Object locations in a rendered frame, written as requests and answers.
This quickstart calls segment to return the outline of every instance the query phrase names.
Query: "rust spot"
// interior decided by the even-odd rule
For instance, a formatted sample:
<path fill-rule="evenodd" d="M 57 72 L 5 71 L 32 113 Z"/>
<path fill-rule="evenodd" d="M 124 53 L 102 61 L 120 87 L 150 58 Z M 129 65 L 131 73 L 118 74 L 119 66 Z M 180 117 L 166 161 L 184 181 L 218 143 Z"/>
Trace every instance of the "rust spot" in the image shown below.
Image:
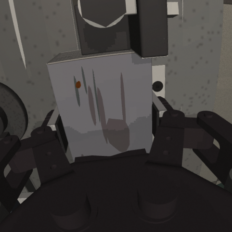
<path fill-rule="evenodd" d="M 76 87 L 79 89 L 80 86 L 81 86 L 80 81 L 78 81 L 78 82 L 76 83 Z"/>

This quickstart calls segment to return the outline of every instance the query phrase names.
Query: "gray box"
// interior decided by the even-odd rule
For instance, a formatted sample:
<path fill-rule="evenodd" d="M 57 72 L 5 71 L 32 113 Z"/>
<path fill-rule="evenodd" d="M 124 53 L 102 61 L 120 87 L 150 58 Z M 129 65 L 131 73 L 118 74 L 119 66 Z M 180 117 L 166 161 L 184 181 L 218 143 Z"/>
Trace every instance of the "gray box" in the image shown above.
<path fill-rule="evenodd" d="M 73 159 L 143 148 L 150 152 L 151 59 L 132 50 L 94 55 L 72 51 L 47 66 Z"/>

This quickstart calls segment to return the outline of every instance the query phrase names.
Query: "brown stain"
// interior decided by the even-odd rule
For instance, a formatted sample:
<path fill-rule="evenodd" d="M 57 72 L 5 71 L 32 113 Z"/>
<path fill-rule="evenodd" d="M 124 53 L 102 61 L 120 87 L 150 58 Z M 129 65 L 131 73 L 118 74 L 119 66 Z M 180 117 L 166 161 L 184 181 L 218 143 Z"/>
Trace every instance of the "brown stain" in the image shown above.
<path fill-rule="evenodd" d="M 79 89 L 81 87 L 80 81 L 76 83 L 76 87 Z"/>

